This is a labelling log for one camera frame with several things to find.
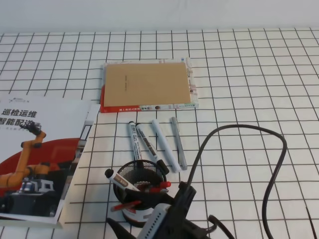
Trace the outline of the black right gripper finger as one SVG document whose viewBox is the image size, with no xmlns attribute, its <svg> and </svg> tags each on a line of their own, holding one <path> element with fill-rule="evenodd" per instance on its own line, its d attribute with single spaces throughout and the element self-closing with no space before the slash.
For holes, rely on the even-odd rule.
<svg viewBox="0 0 319 239">
<path fill-rule="evenodd" d="M 111 218 L 107 218 L 106 222 L 110 225 L 118 239 L 136 239 L 131 233 L 129 233 L 123 226 Z"/>
<path fill-rule="evenodd" d="M 136 210 L 146 210 L 149 208 L 155 208 L 160 203 L 169 204 L 175 207 L 175 199 L 167 193 L 151 193 L 142 191 L 126 191 L 126 199 L 128 202 L 139 200 L 142 203 L 135 206 Z"/>
</svg>

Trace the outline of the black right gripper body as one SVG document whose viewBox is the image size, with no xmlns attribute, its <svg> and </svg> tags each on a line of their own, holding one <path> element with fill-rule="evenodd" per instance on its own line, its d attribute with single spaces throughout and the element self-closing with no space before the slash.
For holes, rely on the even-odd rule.
<svg viewBox="0 0 319 239">
<path fill-rule="evenodd" d="M 179 184 L 179 190 L 168 209 L 167 215 L 159 227 L 160 239 L 207 239 L 209 234 L 217 228 L 221 229 L 227 238 L 232 239 L 234 236 L 221 221 L 215 216 L 210 215 L 208 221 L 212 226 L 201 228 L 186 219 L 196 190 L 188 186 L 185 182 Z"/>
</svg>

